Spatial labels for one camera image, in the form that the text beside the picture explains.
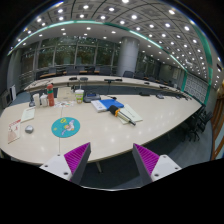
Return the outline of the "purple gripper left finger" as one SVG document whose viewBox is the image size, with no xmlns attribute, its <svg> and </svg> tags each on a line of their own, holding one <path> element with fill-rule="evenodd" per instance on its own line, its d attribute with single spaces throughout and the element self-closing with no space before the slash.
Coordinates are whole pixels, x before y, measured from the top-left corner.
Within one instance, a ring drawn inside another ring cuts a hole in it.
<svg viewBox="0 0 224 224">
<path fill-rule="evenodd" d="M 86 143 L 66 154 L 55 155 L 44 163 L 41 169 L 75 184 L 79 184 L 90 153 L 91 145 Z"/>
</svg>

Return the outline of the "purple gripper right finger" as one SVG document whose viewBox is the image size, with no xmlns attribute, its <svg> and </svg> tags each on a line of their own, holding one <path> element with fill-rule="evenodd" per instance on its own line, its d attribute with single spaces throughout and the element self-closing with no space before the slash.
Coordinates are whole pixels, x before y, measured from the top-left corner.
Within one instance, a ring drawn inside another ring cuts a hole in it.
<svg viewBox="0 0 224 224">
<path fill-rule="evenodd" d="M 133 144 L 132 153 L 144 185 L 181 170 L 168 155 L 158 155 L 138 144 Z"/>
</svg>

